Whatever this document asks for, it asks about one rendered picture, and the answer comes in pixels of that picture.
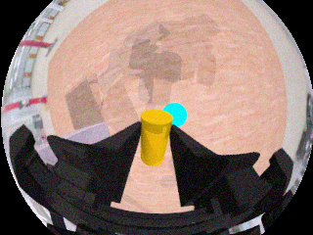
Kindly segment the cyan circle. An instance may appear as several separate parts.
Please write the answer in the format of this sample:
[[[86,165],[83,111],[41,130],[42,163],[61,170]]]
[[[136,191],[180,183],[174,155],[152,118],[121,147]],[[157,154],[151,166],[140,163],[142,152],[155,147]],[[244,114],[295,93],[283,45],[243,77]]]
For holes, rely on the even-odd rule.
[[[171,105],[165,106],[164,112],[173,117],[172,124],[176,124],[177,126],[183,125],[185,118],[187,118],[185,107],[179,105],[179,103],[171,103]]]

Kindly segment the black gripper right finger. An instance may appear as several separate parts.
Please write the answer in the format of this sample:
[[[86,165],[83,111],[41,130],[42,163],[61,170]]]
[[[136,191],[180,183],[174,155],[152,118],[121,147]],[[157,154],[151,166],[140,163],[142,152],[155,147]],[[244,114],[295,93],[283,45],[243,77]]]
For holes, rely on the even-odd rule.
[[[169,145],[171,145],[172,160],[175,165],[181,207],[193,206],[193,201],[202,196],[226,173],[253,167],[261,154],[251,152],[219,156],[211,152],[211,149],[205,148],[201,142],[199,144],[199,141],[189,136],[176,124],[171,124]]]

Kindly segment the yellow cylinder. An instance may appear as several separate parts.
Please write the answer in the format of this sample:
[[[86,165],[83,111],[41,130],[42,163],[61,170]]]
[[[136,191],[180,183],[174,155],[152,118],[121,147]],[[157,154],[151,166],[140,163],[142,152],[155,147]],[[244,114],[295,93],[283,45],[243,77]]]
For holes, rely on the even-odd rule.
[[[173,117],[164,111],[141,113],[141,161],[156,167],[164,160]]]

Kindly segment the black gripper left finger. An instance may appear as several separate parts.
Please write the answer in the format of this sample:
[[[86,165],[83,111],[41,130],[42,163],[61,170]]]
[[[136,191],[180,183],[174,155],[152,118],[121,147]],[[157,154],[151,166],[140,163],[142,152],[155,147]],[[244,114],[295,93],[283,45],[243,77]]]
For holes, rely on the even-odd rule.
[[[93,145],[69,141],[55,134],[47,136],[47,140],[58,160],[93,175],[111,201],[120,204],[141,133],[138,120]]]

